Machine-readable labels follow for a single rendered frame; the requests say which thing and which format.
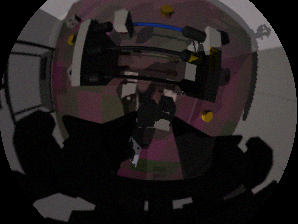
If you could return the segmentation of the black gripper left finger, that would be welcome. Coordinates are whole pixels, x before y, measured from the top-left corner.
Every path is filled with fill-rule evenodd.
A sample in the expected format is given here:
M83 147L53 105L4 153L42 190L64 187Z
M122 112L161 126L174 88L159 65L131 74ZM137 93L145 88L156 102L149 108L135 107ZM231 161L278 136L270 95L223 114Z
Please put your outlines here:
M136 127L137 111L102 124L69 115L63 115L61 119L64 121L69 136L97 145L106 164L108 164L109 173L117 175L130 136Z

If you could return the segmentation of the yellow round disc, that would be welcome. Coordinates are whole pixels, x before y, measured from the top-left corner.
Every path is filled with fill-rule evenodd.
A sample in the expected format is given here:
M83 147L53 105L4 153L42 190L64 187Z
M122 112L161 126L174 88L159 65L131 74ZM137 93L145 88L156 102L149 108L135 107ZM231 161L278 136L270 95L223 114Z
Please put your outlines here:
M76 40L76 36L73 36L73 35L72 35L72 36L69 36L69 37L68 37L68 43L69 43L69 44L73 44L73 43L74 43L74 40Z
M205 123L209 123L209 121L212 119L213 119L213 112L204 111L204 113L202 113L202 120L205 120Z
M169 4L165 4L165 6L161 6L161 14L164 14L164 16L173 15L174 8L169 7Z

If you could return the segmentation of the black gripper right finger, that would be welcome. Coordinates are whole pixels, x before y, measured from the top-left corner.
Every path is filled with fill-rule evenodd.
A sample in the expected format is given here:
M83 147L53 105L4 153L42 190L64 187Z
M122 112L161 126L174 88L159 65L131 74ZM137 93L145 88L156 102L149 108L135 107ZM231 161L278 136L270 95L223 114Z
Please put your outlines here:
M239 135L208 136L177 116L173 116L172 131L184 179L196 177L198 169L204 167L221 148L234 147L242 141Z

